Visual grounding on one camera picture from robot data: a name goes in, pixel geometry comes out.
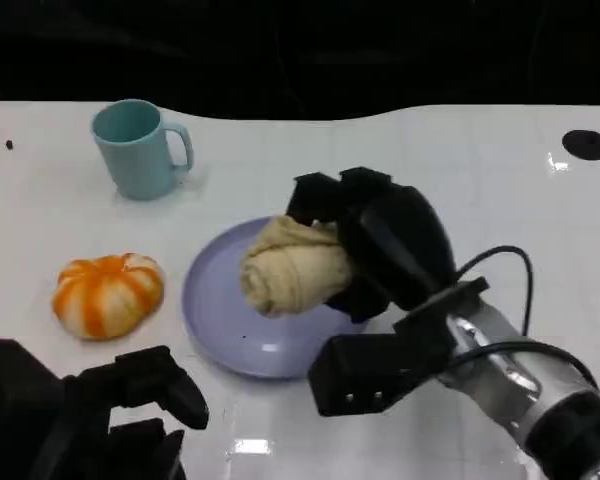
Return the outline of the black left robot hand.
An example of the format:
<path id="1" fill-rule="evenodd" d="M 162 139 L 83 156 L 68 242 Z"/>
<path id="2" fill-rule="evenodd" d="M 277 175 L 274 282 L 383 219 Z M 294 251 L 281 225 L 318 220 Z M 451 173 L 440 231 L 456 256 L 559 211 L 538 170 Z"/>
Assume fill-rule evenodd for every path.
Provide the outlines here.
<path id="1" fill-rule="evenodd" d="M 184 428 L 110 424 L 112 409 L 151 403 Z M 0 339 L 0 479 L 183 479 L 184 429 L 208 422 L 203 394 L 164 345 L 59 378 Z"/>

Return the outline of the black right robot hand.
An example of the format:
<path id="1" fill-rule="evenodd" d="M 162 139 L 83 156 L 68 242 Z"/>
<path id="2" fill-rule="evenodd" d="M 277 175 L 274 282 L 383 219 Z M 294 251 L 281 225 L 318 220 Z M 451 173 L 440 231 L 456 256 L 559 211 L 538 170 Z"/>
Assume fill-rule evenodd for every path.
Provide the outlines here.
<path id="1" fill-rule="evenodd" d="M 410 311 L 455 283 L 451 243 L 434 208 L 413 186 L 355 167 L 338 178 L 296 177 L 287 215 L 332 224 L 352 265 L 351 283 L 327 306 L 364 323 L 394 303 Z"/>

